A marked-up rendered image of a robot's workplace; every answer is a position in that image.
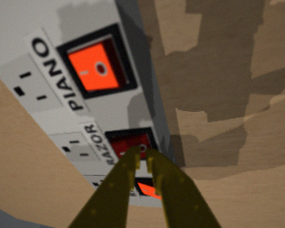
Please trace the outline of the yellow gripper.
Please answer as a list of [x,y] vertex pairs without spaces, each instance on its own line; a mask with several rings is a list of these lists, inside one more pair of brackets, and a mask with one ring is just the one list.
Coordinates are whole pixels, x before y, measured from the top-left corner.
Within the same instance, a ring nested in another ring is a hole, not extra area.
[[[221,228],[193,180],[160,151],[145,149],[147,173],[167,228]],[[130,190],[140,169],[141,147],[131,146],[117,161],[67,228],[126,228]]]

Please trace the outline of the white power strip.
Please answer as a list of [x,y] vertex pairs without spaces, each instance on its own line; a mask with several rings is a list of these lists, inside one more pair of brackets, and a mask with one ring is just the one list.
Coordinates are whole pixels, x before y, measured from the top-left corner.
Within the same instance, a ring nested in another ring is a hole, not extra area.
[[95,190],[139,145],[128,205],[162,208],[145,149],[177,161],[138,0],[0,0],[0,79]]

